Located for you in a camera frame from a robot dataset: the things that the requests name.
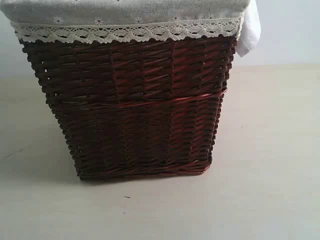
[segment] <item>white cloth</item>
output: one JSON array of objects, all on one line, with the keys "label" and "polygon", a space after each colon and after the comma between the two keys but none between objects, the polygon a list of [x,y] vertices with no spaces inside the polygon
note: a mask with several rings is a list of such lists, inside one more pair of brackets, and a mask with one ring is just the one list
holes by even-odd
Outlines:
[{"label": "white cloth", "polygon": [[257,46],[260,40],[260,34],[261,25],[256,0],[251,0],[245,10],[244,23],[235,48],[240,57],[248,54]]},{"label": "white cloth", "polygon": [[[177,41],[218,35],[238,39],[250,3],[250,0],[0,1],[0,9],[10,19],[19,39],[89,44],[113,40],[144,42],[151,38]],[[242,32],[250,36],[245,28]],[[249,37],[241,39],[246,42]],[[241,53],[242,46],[248,48],[247,44],[240,44]]]}]

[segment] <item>wicker basket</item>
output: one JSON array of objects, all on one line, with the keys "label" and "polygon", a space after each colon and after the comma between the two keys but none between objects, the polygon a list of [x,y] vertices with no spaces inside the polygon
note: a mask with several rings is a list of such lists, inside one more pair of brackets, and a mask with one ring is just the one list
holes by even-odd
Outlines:
[{"label": "wicker basket", "polygon": [[202,174],[236,38],[23,42],[82,180]]}]

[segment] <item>white table surface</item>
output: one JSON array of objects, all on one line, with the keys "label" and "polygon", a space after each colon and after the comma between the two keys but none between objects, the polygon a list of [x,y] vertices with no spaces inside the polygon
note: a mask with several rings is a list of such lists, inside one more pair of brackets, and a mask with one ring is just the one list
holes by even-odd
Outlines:
[{"label": "white table surface", "polygon": [[37,80],[0,83],[1,240],[320,239],[320,65],[234,68],[205,174],[96,183]]}]

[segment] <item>woven wicker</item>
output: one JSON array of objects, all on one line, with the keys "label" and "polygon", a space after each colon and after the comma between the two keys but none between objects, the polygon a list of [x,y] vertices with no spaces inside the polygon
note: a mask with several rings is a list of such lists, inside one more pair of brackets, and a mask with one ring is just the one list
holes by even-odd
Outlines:
[{"label": "woven wicker", "polygon": [[235,37],[20,43],[80,179],[210,166]]}]

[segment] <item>lace trim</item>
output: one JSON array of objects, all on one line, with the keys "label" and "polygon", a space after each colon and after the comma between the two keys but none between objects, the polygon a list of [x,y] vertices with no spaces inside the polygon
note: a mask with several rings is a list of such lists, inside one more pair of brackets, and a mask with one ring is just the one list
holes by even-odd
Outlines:
[{"label": "lace trim", "polygon": [[19,39],[26,42],[54,42],[92,44],[111,43],[113,40],[119,42],[146,42],[150,39],[166,41],[183,40],[186,37],[198,39],[202,36],[208,38],[223,35],[225,37],[240,36],[243,17],[224,18],[224,19],[204,19],[192,21],[161,22],[149,24],[131,25],[46,25],[35,23],[16,23],[11,22],[15,29],[15,34]]}]

